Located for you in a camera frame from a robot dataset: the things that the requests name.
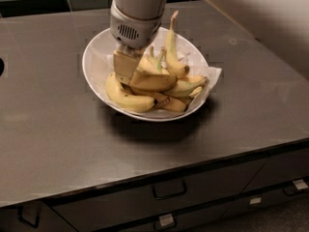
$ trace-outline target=drawer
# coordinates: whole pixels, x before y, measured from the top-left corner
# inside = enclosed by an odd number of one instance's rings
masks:
[[[297,189],[294,184],[242,197],[234,201],[223,218],[259,211],[273,205],[292,201],[302,197],[309,197],[309,188]]]
[[[244,191],[261,189],[309,176],[309,148],[273,155]]]
[[[94,231],[238,194],[264,162],[256,159],[53,208],[78,231]]]
[[[0,209],[1,232],[73,232],[76,231],[42,202]]]
[[[182,214],[172,213],[155,218],[147,224],[120,230],[122,232],[151,232],[151,231],[184,231],[209,222],[219,220],[229,207],[230,202],[220,205],[188,211]]]

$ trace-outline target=stainless steel countertop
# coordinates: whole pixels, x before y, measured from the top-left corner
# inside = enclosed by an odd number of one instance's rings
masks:
[[[308,80],[204,1],[168,4],[163,27],[175,9],[178,33],[223,74],[197,112],[156,124],[85,81],[82,54],[108,10],[0,18],[0,207],[309,136]]]

